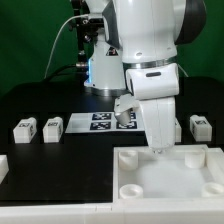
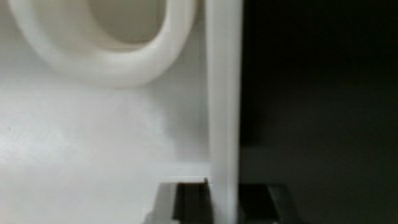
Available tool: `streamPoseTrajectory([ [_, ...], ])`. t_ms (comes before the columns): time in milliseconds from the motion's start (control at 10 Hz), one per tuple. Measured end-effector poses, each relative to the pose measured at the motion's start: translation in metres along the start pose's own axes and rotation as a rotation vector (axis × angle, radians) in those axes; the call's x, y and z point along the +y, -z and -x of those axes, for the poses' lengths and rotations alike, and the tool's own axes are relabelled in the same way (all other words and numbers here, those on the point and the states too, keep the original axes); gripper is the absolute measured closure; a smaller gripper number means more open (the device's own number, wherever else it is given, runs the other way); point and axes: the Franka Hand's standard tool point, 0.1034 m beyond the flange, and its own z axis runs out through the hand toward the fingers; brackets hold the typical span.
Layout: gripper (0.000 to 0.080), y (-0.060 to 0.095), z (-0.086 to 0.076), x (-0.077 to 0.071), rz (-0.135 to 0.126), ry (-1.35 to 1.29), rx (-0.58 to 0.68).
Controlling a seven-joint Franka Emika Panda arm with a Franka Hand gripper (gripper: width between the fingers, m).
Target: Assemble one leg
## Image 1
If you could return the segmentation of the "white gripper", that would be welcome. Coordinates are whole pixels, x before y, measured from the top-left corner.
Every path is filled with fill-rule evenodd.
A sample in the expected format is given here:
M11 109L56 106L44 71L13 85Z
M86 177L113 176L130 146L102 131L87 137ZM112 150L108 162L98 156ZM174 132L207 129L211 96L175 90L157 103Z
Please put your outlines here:
M173 97L139 102L148 146L164 151L175 144L175 99Z

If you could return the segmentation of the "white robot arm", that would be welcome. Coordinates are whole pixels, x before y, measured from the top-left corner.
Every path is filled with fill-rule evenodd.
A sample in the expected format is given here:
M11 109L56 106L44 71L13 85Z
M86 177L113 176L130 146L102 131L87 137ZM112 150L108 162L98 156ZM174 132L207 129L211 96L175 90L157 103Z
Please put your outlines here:
M85 89L116 98L117 121L141 112L148 146L175 144L179 94L177 46L192 42L206 23L204 0L85 0L88 22L100 21Z

